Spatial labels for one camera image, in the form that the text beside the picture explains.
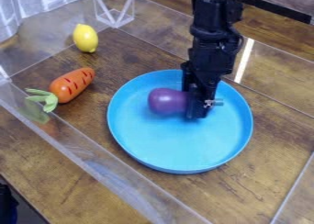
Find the blue plate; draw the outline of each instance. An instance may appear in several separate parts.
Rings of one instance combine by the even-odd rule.
[[[155,88],[180,90],[182,71],[140,75],[118,90],[108,107],[112,136],[126,152],[146,166],[172,174],[195,174],[216,168],[246,147],[253,133],[247,101],[224,82],[207,118],[160,116],[151,112],[147,96]]]

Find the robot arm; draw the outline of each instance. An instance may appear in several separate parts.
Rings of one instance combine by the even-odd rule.
[[[191,0],[194,36],[188,61],[182,64],[183,85],[187,92],[187,118],[204,118],[214,106],[220,77],[231,73],[243,36],[232,23],[240,20],[239,0]]]

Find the purple eggplant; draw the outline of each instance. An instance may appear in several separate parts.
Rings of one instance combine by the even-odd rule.
[[[187,92],[156,88],[148,95],[148,106],[159,115],[183,113],[187,111]]]

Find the lemon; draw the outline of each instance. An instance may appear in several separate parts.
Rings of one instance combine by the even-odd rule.
[[[73,29],[73,43],[80,51],[95,52],[98,48],[98,33],[94,28],[84,24],[77,24]]]

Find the yellow lemon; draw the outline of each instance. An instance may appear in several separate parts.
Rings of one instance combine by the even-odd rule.
[[[80,51],[95,52],[98,48],[98,33],[94,28],[84,24],[77,24],[73,29],[73,43]]]

